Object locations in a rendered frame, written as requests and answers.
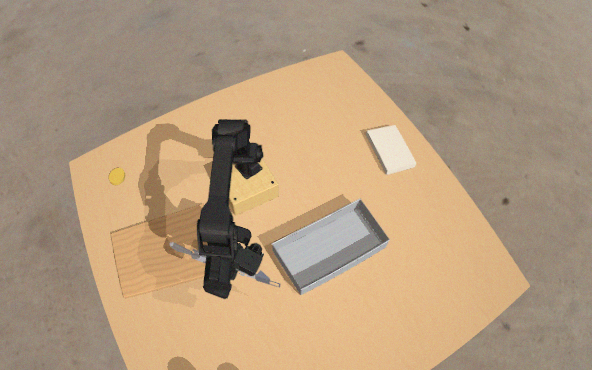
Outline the white flat rectangular block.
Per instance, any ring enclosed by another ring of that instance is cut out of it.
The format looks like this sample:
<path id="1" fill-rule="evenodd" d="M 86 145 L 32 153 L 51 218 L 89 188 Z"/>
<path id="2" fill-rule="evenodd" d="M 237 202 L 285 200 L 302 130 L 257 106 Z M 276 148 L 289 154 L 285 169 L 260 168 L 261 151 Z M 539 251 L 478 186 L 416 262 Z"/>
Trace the white flat rectangular block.
<path id="1" fill-rule="evenodd" d="M 367 130 L 366 137 L 386 175 L 414 168 L 417 164 L 395 125 Z"/>

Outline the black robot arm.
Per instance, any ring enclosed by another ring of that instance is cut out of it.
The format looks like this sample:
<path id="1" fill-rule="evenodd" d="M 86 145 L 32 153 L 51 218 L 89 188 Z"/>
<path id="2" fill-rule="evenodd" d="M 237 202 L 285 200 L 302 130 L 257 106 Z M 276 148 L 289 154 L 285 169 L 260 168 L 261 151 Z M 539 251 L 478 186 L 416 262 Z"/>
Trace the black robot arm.
<path id="1" fill-rule="evenodd" d="M 264 256 L 262 246 L 257 243 L 251 243 L 245 249 L 238 244 L 238 228 L 229 208 L 232 163 L 245 179 L 249 179 L 263 169 L 258 163 L 263 152 L 261 145 L 249 142 L 247 119 L 219 119 L 218 123 L 212 128 L 214 153 L 208 201 L 197 220 L 197 243 L 199 255 L 206 255 L 204 286 L 223 291 L 230 289 L 232 269 L 253 276 Z M 229 258 L 234 259 L 233 264 Z"/>

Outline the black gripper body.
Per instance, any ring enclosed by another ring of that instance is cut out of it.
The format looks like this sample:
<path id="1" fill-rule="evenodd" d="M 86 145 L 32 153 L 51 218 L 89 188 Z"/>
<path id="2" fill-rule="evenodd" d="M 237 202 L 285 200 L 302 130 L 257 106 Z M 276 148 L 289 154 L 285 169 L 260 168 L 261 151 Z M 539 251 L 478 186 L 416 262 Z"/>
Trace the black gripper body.
<path id="1" fill-rule="evenodd" d="M 243 228 L 243 227 L 240 227 L 240 226 L 237 226 L 237 228 L 238 228 L 238 242 L 243 243 L 243 244 L 245 244 L 245 246 L 247 246 L 248 243 L 249 243 L 249 241 L 250 241 L 250 239 L 251 239 L 251 237 L 252 237 L 250 230 L 248 230 L 246 228 Z M 237 256 L 237 254 L 236 254 L 237 251 L 238 251 L 238 249 L 235 250 L 235 258 Z M 232 258 L 229 258 L 229 259 L 231 260 Z M 232 259 L 231 262 L 233 264 L 234 259 Z M 232 278 L 232 275 L 234 274 L 234 272 L 235 271 L 232 269 L 230 279 Z M 231 288 L 232 288 L 232 284 L 231 283 L 230 283 L 230 289 L 229 290 L 223 290 L 223 291 L 212 290 L 212 289 L 210 289 L 210 288 L 208 288 L 206 286 L 203 286 L 203 289 L 204 289 L 205 292 L 208 292 L 210 294 L 213 294 L 213 295 L 218 296 L 218 297 L 223 298 L 223 299 L 227 299 L 228 298 L 228 296 L 230 295 L 229 292 L 231 291 Z"/>

